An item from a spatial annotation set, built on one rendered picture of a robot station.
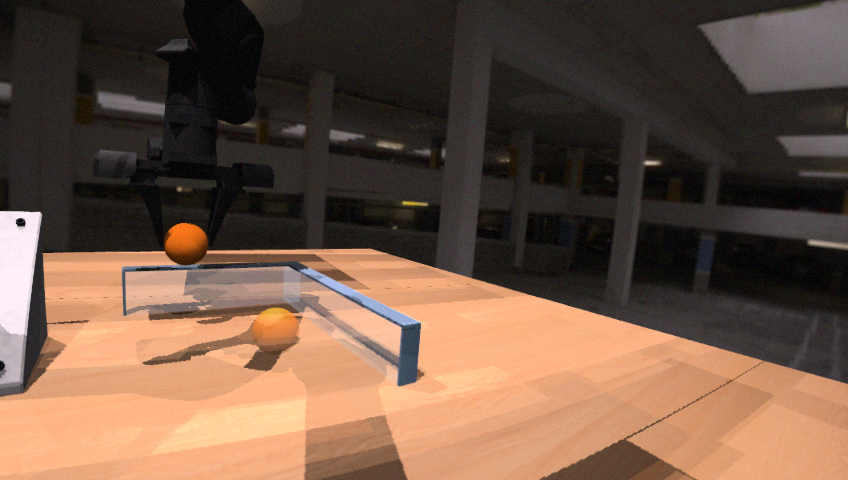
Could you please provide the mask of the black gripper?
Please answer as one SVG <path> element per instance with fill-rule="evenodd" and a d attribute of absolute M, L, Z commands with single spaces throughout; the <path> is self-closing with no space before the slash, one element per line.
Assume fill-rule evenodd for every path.
<path fill-rule="evenodd" d="M 273 188 L 274 171 L 269 165 L 240 162 L 232 167 L 215 166 L 219 112 L 200 106 L 166 105 L 162 162 L 136 159 L 134 152 L 99 150 L 93 156 L 93 177 L 125 179 L 137 188 L 150 213 L 159 246 L 164 247 L 164 229 L 157 176 L 216 180 L 208 221 L 208 247 L 212 247 L 221 223 L 242 186 Z M 169 165 L 183 164 L 183 169 Z M 194 165 L 207 168 L 194 170 Z M 174 171 L 174 172 L 173 172 Z M 181 173 L 182 172 L 182 173 Z M 199 174 L 200 173 L 200 174 Z"/>

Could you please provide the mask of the low clear l-shaped wall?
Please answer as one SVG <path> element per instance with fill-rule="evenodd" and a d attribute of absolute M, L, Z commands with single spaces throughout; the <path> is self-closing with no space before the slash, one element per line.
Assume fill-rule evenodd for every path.
<path fill-rule="evenodd" d="M 289 266 L 125 272 L 126 316 L 277 303 L 397 384 L 401 327 Z"/>

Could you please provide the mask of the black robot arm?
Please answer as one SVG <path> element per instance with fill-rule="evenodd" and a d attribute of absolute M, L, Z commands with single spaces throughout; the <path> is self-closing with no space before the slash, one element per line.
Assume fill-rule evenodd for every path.
<path fill-rule="evenodd" d="M 264 31 L 243 0 L 184 0 L 190 38 L 172 39 L 156 50 L 169 62 L 165 106 L 212 109 L 218 120 L 241 125 L 256 113 Z"/>

